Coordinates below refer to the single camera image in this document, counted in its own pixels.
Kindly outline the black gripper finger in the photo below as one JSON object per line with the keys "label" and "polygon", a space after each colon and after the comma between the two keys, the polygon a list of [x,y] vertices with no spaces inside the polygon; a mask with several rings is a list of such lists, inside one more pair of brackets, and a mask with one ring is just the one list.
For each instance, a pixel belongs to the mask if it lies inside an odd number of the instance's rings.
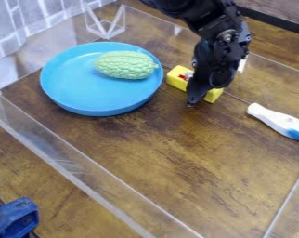
{"label": "black gripper finger", "polygon": [[208,80],[190,78],[186,85],[186,106],[193,107],[210,89]]}

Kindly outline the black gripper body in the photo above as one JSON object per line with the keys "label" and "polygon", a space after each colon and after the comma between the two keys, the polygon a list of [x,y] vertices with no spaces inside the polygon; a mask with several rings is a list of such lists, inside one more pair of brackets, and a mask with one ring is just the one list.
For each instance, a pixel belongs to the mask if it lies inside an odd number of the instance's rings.
{"label": "black gripper body", "polygon": [[238,64],[249,54],[250,41],[248,29],[228,29],[218,35],[201,35],[194,47],[192,88],[221,88],[232,83]]}

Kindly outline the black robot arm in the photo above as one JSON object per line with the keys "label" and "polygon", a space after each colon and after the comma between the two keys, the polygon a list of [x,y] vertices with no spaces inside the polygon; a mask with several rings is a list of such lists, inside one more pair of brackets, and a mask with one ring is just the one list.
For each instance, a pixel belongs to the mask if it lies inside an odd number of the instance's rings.
{"label": "black robot arm", "polygon": [[186,104],[194,106],[209,90],[225,88],[246,59],[252,34],[234,0],[139,0],[181,20],[201,37],[194,46],[193,75],[186,85]]}

